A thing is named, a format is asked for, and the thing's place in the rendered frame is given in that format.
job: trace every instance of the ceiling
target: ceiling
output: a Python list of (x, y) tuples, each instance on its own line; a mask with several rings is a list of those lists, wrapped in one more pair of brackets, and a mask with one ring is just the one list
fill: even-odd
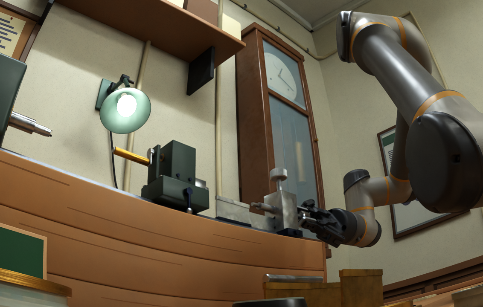
[(353, 10), (370, 0), (268, 0), (308, 31), (337, 19), (343, 10)]

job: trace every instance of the green lampshade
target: green lampshade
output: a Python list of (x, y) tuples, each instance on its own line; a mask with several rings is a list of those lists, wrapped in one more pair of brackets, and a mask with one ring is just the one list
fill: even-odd
[(149, 116), (150, 100), (145, 93), (132, 87), (113, 91), (99, 110), (103, 126), (118, 134), (138, 130)]

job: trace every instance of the clock face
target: clock face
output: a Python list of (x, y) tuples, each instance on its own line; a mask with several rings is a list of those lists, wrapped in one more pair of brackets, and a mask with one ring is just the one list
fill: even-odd
[(265, 52), (268, 87), (290, 101), (297, 96), (297, 85), (290, 70), (277, 56)]

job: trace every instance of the clock door knob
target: clock door knob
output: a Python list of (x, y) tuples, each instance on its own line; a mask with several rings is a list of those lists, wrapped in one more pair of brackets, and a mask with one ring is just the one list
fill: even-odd
[(270, 180), (275, 181), (278, 191), (281, 191), (281, 181), (285, 179), (287, 179), (286, 169), (280, 167), (270, 171)]

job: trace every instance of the clock glass door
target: clock glass door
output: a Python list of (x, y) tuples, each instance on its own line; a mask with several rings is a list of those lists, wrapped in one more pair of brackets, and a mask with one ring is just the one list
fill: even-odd
[(300, 206), (305, 200), (318, 204), (308, 117), (268, 95), (275, 167), (287, 169), (281, 188), (297, 196)]
[(268, 88), (306, 110), (298, 62), (266, 40), (262, 43), (265, 49)]

